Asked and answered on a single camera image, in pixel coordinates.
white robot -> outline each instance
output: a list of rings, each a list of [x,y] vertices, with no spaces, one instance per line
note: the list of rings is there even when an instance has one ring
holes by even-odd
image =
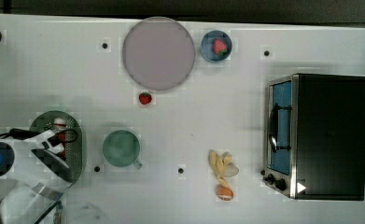
[[[38,223],[56,205],[73,182],[71,169],[56,155],[61,151],[52,130],[0,135],[0,178],[19,181],[0,202],[0,223]]]

black oven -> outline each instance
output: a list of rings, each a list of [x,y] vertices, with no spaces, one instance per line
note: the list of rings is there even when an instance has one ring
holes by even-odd
[[[292,199],[364,198],[365,77],[295,74],[268,84],[267,186]]]

small bowl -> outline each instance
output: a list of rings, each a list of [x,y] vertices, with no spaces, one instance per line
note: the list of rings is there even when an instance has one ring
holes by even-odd
[[[216,39],[221,39],[221,40],[223,40],[223,42],[226,43],[226,45],[228,47],[228,51],[226,52],[226,54],[218,56],[212,50],[212,45]],[[203,57],[210,63],[220,63],[223,60],[225,60],[226,58],[228,58],[229,55],[232,53],[232,40],[229,38],[229,36],[226,33],[222,32],[222,31],[218,31],[218,30],[211,31],[203,37],[200,50],[202,52]]]

strawberry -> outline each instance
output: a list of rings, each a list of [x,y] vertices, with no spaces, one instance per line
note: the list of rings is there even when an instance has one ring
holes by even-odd
[[[152,101],[152,96],[147,92],[142,92],[139,94],[139,102],[142,105],[148,105]]]
[[[212,44],[212,50],[217,56],[223,56],[228,51],[228,46],[221,39],[216,39]]]

oven door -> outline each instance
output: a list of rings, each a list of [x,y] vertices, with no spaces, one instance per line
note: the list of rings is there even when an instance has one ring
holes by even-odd
[[[268,168],[290,174],[292,82],[269,87]]]

